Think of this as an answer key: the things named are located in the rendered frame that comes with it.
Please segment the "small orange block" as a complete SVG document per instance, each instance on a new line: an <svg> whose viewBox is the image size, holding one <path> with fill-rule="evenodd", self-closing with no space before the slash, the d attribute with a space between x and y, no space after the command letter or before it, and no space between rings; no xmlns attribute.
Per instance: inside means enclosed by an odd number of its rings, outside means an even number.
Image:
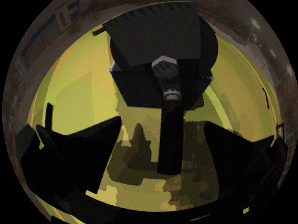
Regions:
<svg viewBox="0 0 298 224"><path fill-rule="evenodd" d="M97 35L100 35L101 32L104 32L104 31L105 31L104 26L102 26L102 27L98 27L97 30L93 30L93 31L92 31L92 35L97 36Z"/></svg>

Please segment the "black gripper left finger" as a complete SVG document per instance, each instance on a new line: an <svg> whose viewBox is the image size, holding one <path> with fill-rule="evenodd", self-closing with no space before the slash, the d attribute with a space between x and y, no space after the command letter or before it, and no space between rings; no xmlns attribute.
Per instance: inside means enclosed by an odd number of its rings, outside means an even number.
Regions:
<svg viewBox="0 0 298 224"><path fill-rule="evenodd" d="M77 180L88 188L86 190L96 194L121 128L121 116L114 116L68 136L36 124L41 143L63 159Z"/></svg>

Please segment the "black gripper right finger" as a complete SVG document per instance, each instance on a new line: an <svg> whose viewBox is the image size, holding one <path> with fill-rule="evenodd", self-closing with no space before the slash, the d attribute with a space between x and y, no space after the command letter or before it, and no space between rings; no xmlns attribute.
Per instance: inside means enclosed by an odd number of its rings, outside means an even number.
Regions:
<svg viewBox="0 0 298 224"><path fill-rule="evenodd" d="M206 121L204 131L216 168L220 193L233 188L274 140L274 135L257 141L245 140L245 137L234 135L212 121Z"/></svg>

